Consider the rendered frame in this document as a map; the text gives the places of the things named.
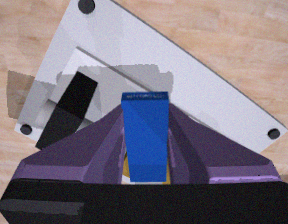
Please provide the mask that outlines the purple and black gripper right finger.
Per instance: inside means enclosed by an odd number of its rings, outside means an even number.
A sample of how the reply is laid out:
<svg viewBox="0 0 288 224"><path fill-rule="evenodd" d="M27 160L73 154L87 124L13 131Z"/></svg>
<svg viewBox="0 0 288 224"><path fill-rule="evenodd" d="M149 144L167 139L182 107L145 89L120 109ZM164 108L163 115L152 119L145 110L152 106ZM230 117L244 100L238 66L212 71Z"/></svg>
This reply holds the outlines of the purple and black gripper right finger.
<svg viewBox="0 0 288 224"><path fill-rule="evenodd" d="M194 121L171 103L167 156L170 184L282 181L270 159Z"/></svg>

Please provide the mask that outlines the white flat mounting plate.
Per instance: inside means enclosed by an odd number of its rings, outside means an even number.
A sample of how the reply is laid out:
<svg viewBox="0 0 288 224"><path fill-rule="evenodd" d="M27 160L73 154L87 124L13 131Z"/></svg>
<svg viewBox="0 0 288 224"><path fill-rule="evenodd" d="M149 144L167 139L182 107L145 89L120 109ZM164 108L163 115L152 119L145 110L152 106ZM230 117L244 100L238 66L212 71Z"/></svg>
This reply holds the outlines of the white flat mounting plate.
<svg viewBox="0 0 288 224"><path fill-rule="evenodd" d="M114 0L71 0L14 131L38 142L35 120L79 46L229 139L260 153L288 129L188 51Z"/></svg>

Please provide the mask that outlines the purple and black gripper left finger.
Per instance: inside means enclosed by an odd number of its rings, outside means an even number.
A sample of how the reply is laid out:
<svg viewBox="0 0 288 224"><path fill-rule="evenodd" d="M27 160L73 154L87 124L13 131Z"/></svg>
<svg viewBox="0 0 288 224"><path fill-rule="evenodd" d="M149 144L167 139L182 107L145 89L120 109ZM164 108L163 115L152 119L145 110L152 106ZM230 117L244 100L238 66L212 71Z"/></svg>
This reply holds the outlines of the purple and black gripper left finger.
<svg viewBox="0 0 288 224"><path fill-rule="evenodd" d="M121 184L125 145L124 115L119 104L100 120L22 159L11 180Z"/></svg>

